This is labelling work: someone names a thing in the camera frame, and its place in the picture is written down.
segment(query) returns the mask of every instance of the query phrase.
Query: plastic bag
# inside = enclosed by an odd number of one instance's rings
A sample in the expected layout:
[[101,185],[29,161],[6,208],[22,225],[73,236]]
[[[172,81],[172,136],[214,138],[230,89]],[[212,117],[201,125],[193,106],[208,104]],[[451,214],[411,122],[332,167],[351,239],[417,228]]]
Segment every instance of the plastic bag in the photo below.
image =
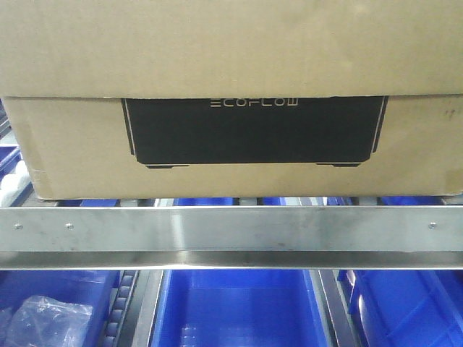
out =
[[92,310],[31,296],[13,315],[4,347],[82,347]]
[[13,313],[11,307],[0,309],[0,346],[3,345],[7,338],[9,323],[12,321]]

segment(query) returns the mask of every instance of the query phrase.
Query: blue storage bin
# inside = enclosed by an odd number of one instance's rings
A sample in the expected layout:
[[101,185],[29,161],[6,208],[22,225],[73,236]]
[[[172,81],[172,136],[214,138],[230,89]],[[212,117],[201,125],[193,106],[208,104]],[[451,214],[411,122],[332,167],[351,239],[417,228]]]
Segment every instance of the blue storage bin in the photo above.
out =
[[232,197],[183,197],[174,200],[175,206],[227,206],[233,205]]
[[285,206],[286,202],[284,197],[264,197],[263,204],[265,206]]
[[438,197],[382,197],[386,205],[442,205],[442,201]]
[[118,283],[119,271],[1,271],[0,309],[11,307],[15,312],[33,295],[91,305],[83,346],[93,347],[108,319],[111,290]]
[[166,272],[151,347],[323,346],[305,270]]
[[453,271],[341,271],[349,313],[369,347],[463,346],[463,285]]
[[0,181],[9,174],[21,160],[21,152],[18,146],[0,146]]

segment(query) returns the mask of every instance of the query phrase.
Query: cardboard box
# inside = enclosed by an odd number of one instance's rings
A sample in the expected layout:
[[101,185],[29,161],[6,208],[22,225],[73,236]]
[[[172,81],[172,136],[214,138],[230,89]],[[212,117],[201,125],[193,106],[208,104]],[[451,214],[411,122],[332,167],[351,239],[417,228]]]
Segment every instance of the cardboard box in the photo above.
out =
[[0,96],[463,93],[461,0],[3,1]]
[[456,194],[461,18],[460,0],[5,1],[0,95],[46,199]]

